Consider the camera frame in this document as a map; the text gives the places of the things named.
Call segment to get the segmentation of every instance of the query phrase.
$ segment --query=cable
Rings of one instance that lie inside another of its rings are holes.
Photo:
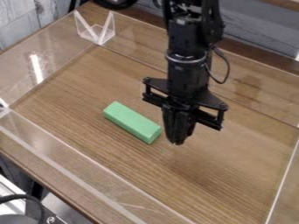
[[[208,72],[208,74],[210,74],[210,77],[211,77],[219,84],[224,84],[224,83],[227,82],[228,78],[230,78],[230,60],[227,59],[224,53],[220,51],[220,49],[219,49],[215,45],[212,45],[212,46],[210,47],[210,49],[219,55],[219,57],[220,57],[220,58],[224,60],[224,62],[227,63],[228,71],[227,71],[224,80],[218,80],[218,79],[214,77],[214,75],[211,74],[211,70],[210,70],[210,68],[208,68],[207,63],[204,64],[204,67],[206,67],[206,70],[207,70],[207,72]]]
[[[39,220],[39,224],[44,223],[44,208],[43,208],[43,203],[32,196],[27,194],[13,194],[9,196],[0,197],[0,205],[9,202],[11,200],[32,200],[40,207],[41,210],[41,217]]]

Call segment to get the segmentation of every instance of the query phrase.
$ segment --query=green block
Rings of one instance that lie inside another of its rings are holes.
[[[104,109],[104,117],[148,144],[161,134],[161,127],[117,101]]]

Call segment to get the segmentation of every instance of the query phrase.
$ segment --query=green foam block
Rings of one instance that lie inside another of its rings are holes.
[[[161,134],[161,127],[117,101],[104,109],[104,117],[147,144]]]

